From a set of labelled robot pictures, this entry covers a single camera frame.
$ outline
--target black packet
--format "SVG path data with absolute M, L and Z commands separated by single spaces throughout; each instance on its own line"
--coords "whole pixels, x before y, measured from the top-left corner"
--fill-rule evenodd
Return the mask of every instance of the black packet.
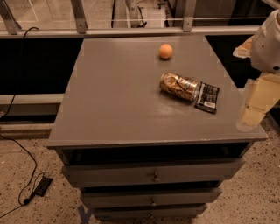
M 216 114 L 219 88 L 201 82 L 198 100 L 194 107 L 206 112 Z

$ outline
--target terrazzo floor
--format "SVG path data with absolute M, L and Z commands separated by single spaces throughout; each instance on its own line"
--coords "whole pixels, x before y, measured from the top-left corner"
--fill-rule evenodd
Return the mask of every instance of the terrazzo floor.
M 61 173 L 62 162 L 46 148 L 49 129 L 28 131 L 2 129 L 6 137 L 18 140 L 35 157 L 34 177 L 44 172 L 53 178 L 44 197 L 35 196 L 27 206 L 0 219 L 2 224 L 17 223 L 100 223 L 100 224 L 237 224 L 280 223 L 280 132 L 268 115 L 262 121 L 269 138 L 254 143 L 245 154 L 246 164 L 230 180 L 221 184 L 223 193 L 194 219 L 162 218 L 148 220 L 98 221 L 81 204 L 79 191 L 72 188 Z M 0 216 L 18 207 L 20 189 L 28 182 L 34 162 L 12 142 L 0 139 Z M 29 196 L 30 185 L 21 197 Z

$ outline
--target can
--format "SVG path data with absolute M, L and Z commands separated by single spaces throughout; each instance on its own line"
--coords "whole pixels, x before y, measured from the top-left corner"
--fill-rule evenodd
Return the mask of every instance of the can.
M 190 102 L 197 98 L 200 91 L 199 81 L 175 73 L 164 73 L 161 76 L 159 86 L 164 91 Z

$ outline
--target table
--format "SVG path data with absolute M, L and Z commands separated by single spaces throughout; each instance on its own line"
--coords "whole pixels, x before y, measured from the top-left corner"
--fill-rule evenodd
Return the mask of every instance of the table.
M 216 115 L 161 91 L 165 72 L 219 87 Z M 236 128 L 241 104 L 204 36 L 84 39 L 47 147 L 97 219 L 194 216 L 267 137 Z

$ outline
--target power cord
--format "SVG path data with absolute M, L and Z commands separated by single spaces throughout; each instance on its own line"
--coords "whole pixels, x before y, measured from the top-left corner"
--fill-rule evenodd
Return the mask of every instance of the power cord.
M 38 30 L 38 29 L 39 29 L 38 27 L 31 27 L 30 29 L 28 29 L 28 30 L 25 32 L 24 37 L 23 37 L 23 41 L 22 41 L 22 44 L 21 44 L 21 49 L 20 49 L 20 55 L 19 55 L 19 58 L 20 58 L 20 59 L 22 59 L 22 57 L 23 57 L 24 42 L 25 42 L 25 37 L 26 37 L 27 33 L 28 33 L 29 31 L 31 31 L 31 30 Z M 9 105 L 9 107 L 8 107 L 8 109 L 7 109 L 7 111 L 6 111 L 6 113 L 4 113 L 2 116 L 0 116 L 0 119 L 3 118 L 3 117 L 5 117 L 5 116 L 7 116 L 7 115 L 9 114 L 10 109 L 11 109 L 11 105 L 12 105 L 12 103 L 14 102 L 16 95 L 17 95 L 17 93 L 15 93 L 15 94 L 13 95 L 13 97 L 12 97 L 12 99 L 11 99 L 11 101 L 10 101 L 10 105 Z M 34 161 L 34 164 L 35 164 L 35 167 L 34 167 L 34 169 L 33 169 L 31 178 L 30 178 L 30 180 L 28 181 L 28 184 L 20 191 L 20 193 L 19 193 L 19 195 L 18 195 L 18 197 L 17 197 L 17 201 L 18 201 L 18 204 L 19 204 L 20 206 L 15 207 L 14 209 L 10 210 L 8 213 L 5 213 L 5 214 L 1 215 L 1 216 L 0 216 L 0 219 L 1 219 L 1 218 L 3 218 L 5 215 L 10 214 L 10 213 L 16 211 L 17 209 L 19 209 L 20 207 L 26 206 L 26 205 L 28 205 L 28 204 L 30 203 L 30 201 L 32 200 L 32 198 L 35 196 L 35 193 L 34 193 L 35 182 L 36 182 L 37 178 L 39 177 L 39 175 L 41 175 L 43 172 L 41 172 L 41 173 L 36 177 L 36 179 L 35 179 L 35 181 L 34 181 L 34 185 L 33 185 L 32 192 L 31 192 L 30 197 L 29 197 L 28 199 L 25 199 L 24 202 L 22 203 L 22 202 L 20 201 L 21 194 L 22 194 L 22 192 L 25 190 L 25 188 L 32 182 L 34 173 L 35 173 L 36 168 L 37 168 L 37 162 L 36 162 L 35 158 L 32 156 L 32 154 L 31 154 L 22 144 L 20 144 L 18 141 L 16 141 L 15 139 L 12 139 L 12 138 L 3 136 L 2 134 L 0 134 L 0 137 L 3 138 L 3 139 L 6 139 L 6 140 L 12 141 L 12 142 L 16 143 L 17 145 L 19 145 L 19 147 L 20 147 L 22 150 L 24 150 L 24 151 L 27 152 L 27 154 L 31 157 L 31 159 Z

